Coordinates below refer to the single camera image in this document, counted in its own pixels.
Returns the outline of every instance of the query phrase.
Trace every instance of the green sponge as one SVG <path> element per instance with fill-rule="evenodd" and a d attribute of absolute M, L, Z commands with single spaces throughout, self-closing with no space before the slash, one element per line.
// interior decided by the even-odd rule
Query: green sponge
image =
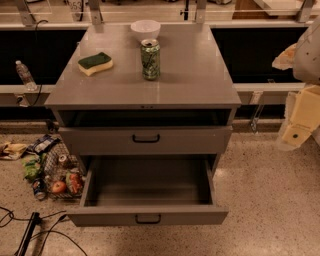
<path fill-rule="evenodd" d="M 111 68 L 113 66 L 113 61 L 110 56 L 104 52 L 100 52 L 96 55 L 79 60 L 78 64 L 79 69 L 87 76 L 90 76 L 93 73 Z"/>

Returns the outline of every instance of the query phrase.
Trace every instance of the open drawer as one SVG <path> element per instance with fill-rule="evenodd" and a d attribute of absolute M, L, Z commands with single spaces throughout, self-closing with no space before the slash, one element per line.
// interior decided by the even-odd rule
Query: open drawer
<path fill-rule="evenodd" d="M 221 224 L 205 156 L 94 157 L 76 226 Z"/>
<path fill-rule="evenodd" d="M 65 128 L 59 130 L 70 154 L 216 154 L 223 153 L 231 126 Z"/>

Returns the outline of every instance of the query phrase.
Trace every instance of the countertop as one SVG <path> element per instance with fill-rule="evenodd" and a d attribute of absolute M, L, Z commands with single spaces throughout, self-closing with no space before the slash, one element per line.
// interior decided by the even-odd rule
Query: countertop
<path fill-rule="evenodd" d="M 129 25 L 91 26 L 45 105 L 57 109 L 193 108 L 240 105 L 210 27 L 162 24 L 161 75 L 142 77 L 140 43 Z M 114 66 L 90 77 L 78 60 L 105 52 Z"/>
<path fill-rule="evenodd" d="M 303 1 L 299 0 L 254 0 L 270 16 L 296 15 Z M 311 15 L 320 14 L 320 2 L 314 4 Z"/>

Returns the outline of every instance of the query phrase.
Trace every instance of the speckled floor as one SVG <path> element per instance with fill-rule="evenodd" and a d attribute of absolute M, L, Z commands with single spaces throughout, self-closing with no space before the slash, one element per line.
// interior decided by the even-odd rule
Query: speckled floor
<path fill-rule="evenodd" d="M 6 134 L 0 142 L 32 143 L 41 129 Z M 320 147 L 310 138 L 292 152 L 275 147 L 275 132 L 235 131 L 222 156 L 214 184 L 219 205 L 229 214 L 219 226 L 138 226 L 78 228 L 71 221 L 54 227 L 72 238 L 87 255 L 320 255 Z M 27 219 L 76 207 L 78 202 L 43 202 L 23 180 L 21 161 L 0 161 L 0 206 Z M 0 219 L 5 215 L 0 210 Z M 34 234 L 48 230 L 61 214 L 46 218 Z M 25 221 L 0 228 L 0 255 L 19 247 Z M 26 255 L 38 255 L 42 240 L 33 240 Z M 68 238 L 49 235 L 43 255 L 84 255 Z"/>

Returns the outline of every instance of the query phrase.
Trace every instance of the water bottle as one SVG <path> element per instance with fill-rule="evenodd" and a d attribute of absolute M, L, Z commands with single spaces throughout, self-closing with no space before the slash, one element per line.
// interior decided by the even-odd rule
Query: water bottle
<path fill-rule="evenodd" d="M 16 61 L 16 69 L 28 91 L 35 91 L 38 89 L 29 69 L 20 60 Z"/>

